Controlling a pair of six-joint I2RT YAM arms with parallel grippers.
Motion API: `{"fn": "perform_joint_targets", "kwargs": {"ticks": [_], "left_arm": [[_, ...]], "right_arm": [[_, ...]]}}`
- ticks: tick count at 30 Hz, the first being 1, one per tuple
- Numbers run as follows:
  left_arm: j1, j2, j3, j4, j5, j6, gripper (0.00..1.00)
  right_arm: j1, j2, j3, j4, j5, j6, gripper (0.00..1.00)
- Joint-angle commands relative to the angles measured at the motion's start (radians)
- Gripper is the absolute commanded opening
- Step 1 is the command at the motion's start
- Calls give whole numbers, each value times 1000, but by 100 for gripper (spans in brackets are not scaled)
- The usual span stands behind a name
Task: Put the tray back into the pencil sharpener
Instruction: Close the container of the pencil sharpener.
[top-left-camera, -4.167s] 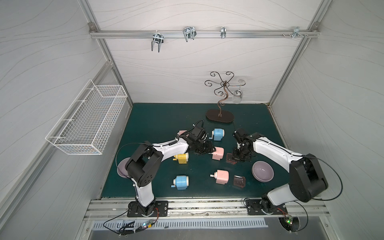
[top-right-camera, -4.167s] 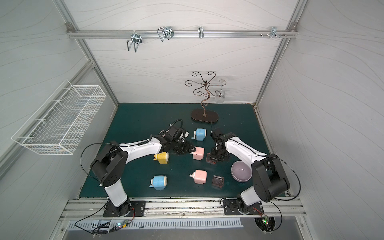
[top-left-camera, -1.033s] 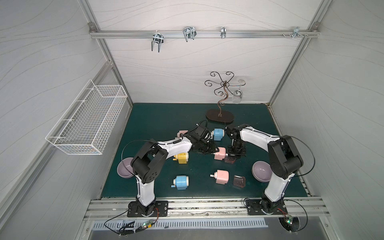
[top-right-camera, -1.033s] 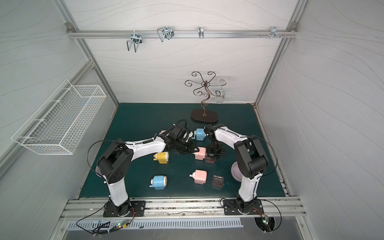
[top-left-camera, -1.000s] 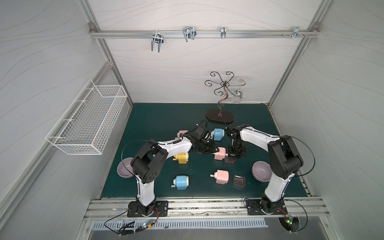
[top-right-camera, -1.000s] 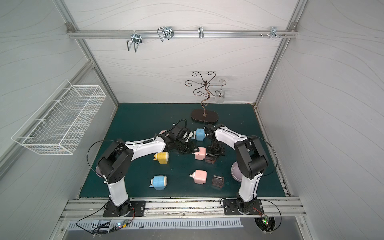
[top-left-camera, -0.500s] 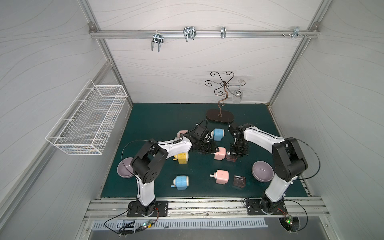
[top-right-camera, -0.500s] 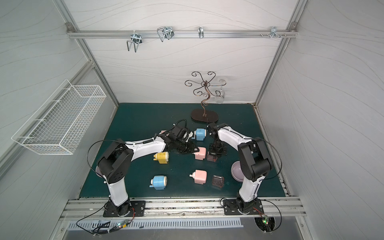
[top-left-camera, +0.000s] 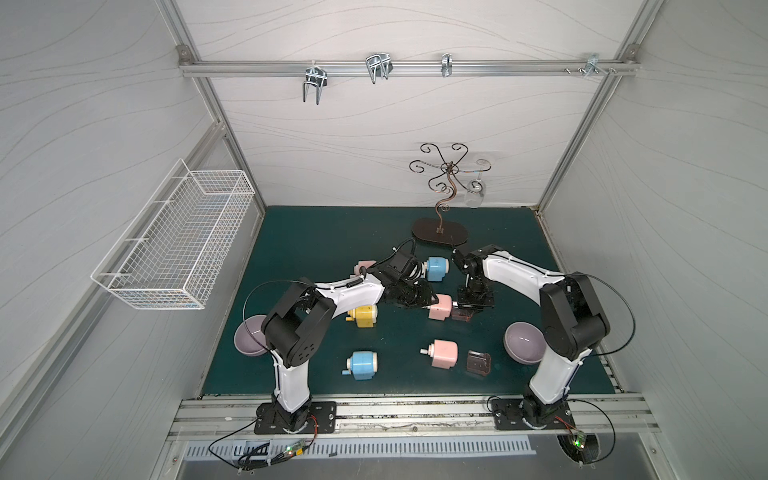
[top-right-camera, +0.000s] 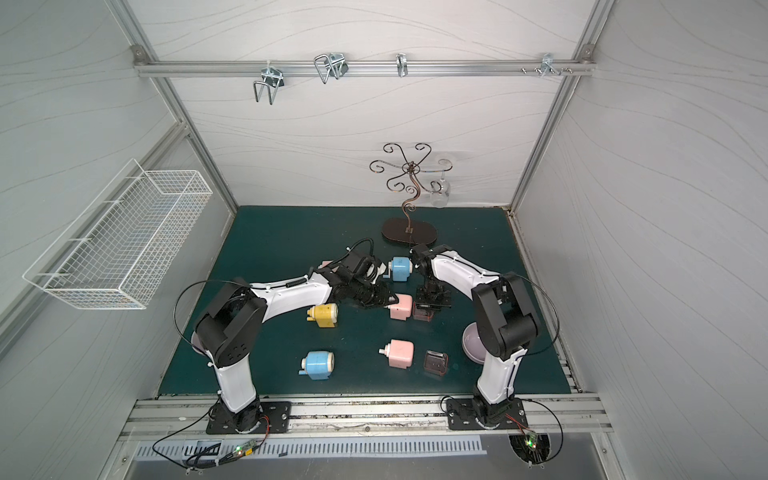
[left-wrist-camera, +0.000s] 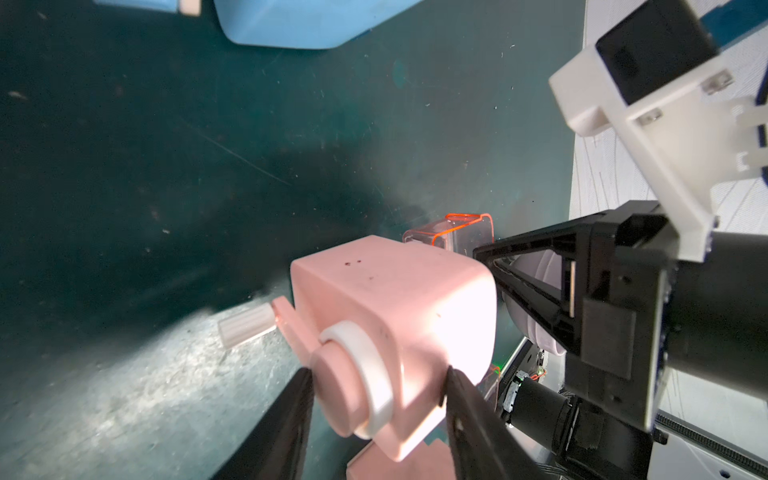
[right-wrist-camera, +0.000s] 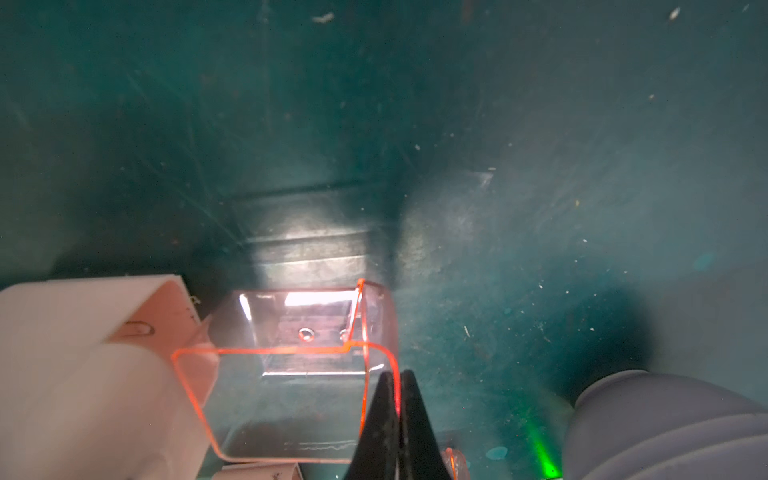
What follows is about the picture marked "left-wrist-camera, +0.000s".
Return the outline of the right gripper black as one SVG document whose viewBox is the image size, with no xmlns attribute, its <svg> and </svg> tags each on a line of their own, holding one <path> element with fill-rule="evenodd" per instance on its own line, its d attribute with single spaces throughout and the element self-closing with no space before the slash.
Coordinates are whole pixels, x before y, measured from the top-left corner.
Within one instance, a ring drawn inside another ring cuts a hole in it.
<svg viewBox="0 0 768 480">
<path fill-rule="evenodd" d="M 566 386 L 639 430 L 652 428 L 659 384 L 661 330 L 674 229 L 655 201 L 629 201 L 477 247 L 499 290 L 569 353 Z M 563 289 L 500 258 L 550 250 L 562 266 Z"/>
</svg>

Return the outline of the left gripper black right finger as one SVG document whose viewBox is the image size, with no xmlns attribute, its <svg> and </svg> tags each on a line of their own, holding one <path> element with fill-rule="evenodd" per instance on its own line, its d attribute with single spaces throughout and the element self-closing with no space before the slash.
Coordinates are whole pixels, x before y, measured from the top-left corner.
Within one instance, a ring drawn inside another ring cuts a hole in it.
<svg viewBox="0 0 768 480">
<path fill-rule="evenodd" d="M 446 428 L 458 479 L 544 479 L 478 388 L 460 370 L 447 370 Z"/>
</svg>

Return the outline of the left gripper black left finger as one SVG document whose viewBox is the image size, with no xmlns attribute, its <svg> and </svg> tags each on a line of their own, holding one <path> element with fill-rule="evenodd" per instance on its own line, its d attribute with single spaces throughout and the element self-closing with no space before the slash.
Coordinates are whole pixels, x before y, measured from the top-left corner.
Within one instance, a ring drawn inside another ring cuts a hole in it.
<svg viewBox="0 0 768 480">
<path fill-rule="evenodd" d="M 314 404 L 313 376 L 300 368 L 215 479 L 299 479 Z"/>
</svg>

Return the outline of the pink sharpener front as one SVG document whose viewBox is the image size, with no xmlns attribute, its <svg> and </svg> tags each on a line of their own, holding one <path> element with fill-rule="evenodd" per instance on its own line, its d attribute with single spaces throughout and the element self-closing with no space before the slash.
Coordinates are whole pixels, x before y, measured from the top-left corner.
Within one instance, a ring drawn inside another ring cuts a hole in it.
<svg viewBox="0 0 768 480">
<path fill-rule="evenodd" d="M 373 442 L 369 443 L 347 464 L 349 480 L 454 480 L 456 478 L 449 446 L 437 439 L 422 441 L 405 459 L 396 462 L 388 458 Z"/>
</svg>

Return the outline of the pink sharpener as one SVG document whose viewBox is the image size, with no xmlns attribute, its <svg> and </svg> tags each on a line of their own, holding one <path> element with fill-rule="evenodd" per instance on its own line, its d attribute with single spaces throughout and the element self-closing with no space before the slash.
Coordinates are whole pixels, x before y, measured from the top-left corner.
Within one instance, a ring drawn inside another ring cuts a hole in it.
<svg viewBox="0 0 768 480">
<path fill-rule="evenodd" d="M 349 480 L 454 480 L 456 478 L 449 446 L 437 439 L 422 441 L 405 459 L 396 462 L 388 458 L 373 442 L 369 443 L 347 464 Z"/>
<path fill-rule="evenodd" d="M 219 323 L 226 348 L 279 330 L 313 377 L 340 436 L 405 459 L 444 418 L 449 369 L 486 375 L 496 287 L 481 263 L 419 242 L 367 236 L 294 260 L 291 298 Z"/>
</svg>

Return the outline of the clear red tray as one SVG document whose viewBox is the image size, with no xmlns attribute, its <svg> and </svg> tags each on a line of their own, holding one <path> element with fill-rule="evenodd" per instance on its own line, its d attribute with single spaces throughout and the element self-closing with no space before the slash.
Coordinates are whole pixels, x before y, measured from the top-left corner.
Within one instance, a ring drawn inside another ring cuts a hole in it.
<svg viewBox="0 0 768 480">
<path fill-rule="evenodd" d="M 402 242 L 419 242 L 467 257 L 494 242 L 494 223 L 490 214 L 449 213 L 443 218 L 407 230 Z"/>
</svg>

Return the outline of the blue sharpener back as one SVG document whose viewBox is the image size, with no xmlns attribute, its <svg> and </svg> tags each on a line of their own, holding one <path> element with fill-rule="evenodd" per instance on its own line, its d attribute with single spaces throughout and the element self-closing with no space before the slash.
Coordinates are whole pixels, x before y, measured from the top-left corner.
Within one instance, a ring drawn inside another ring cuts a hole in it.
<svg viewBox="0 0 768 480">
<path fill-rule="evenodd" d="M 219 24 L 233 43 L 328 50 L 419 4 L 419 0 L 214 0 Z"/>
</svg>

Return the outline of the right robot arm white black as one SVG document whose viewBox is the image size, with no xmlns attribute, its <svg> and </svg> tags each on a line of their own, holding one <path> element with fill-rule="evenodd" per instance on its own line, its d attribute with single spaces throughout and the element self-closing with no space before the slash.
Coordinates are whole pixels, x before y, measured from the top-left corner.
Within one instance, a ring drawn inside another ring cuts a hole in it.
<svg viewBox="0 0 768 480">
<path fill-rule="evenodd" d="M 716 232 L 676 256 L 662 207 L 621 207 L 475 249 L 498 289 L 565 349 L 565 390 L 514 383 L 505 418 L 579 479 L 647 475 L 669 369 L 767 395 L 767 240 Z"/>
</svg>

